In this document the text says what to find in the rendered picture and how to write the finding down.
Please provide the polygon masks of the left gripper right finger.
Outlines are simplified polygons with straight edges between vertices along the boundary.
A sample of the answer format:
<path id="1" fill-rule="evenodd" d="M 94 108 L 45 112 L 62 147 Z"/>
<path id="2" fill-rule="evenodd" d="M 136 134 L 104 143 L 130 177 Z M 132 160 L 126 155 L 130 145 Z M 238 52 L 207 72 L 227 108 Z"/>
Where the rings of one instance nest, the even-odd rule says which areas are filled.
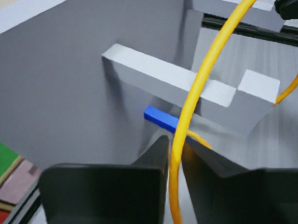
<path id="1" fill-rule="evenodd" d="M 265 224 L 274 204 L 298 203 L 298 168 L 250 170 L 189 136 L 181 162 L 197 224 Z"/>

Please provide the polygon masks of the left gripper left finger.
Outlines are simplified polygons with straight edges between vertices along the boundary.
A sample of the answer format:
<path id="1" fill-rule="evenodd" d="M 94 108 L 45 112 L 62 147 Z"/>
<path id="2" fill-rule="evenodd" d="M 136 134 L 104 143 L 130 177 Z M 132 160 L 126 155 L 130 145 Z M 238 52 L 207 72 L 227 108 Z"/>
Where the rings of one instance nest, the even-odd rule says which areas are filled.
<path id="1" fill-rule="evenodd" d="M 56 215 L 164 224 L 169 147 L 168 135 L 161 135 L 131 165 L 59 163 L 46 168 L 38 190 L 47 224 Z"/>

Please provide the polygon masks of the orange cable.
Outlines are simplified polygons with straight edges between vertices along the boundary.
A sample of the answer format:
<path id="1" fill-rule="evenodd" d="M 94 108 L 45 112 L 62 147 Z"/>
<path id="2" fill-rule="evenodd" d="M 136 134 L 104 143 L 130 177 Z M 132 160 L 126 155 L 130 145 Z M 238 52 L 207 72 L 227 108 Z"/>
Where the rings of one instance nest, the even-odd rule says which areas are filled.
<path id="1" fill-rule="evenodd" d="M 225 44 L 227 43 L 237 25 L 240 23 L 247 11 L 254 5 L 256 1 L 257 0 L 242 0 L 237 8 L 234 10 L 234 12 L 231 14 L 229 19 L 226 21 L 218 36 L 214 40 L 211 48 L 209 49 L 203 63 L 201 64 L 182 109 L 171 150 L 168 177 L 169 204 L 174 224 L 183 224 L 179 208 L 178 186 L 181 155 L 186 134 L 195 138 L 201 144 L 212 149 L 212 147 L 198 134 L 188 130 L 194 109 L 202 92 L 202 89 L 208 79 L 208 76 L 222 49 L 224 48 Z M 276 101 L 273 106 L 284 100 L 290 93 L 292 93 L 296 89 L 297 86 L 298 74 L 289 85 L 289 87 L 282 94 L 276 97 Z"/>

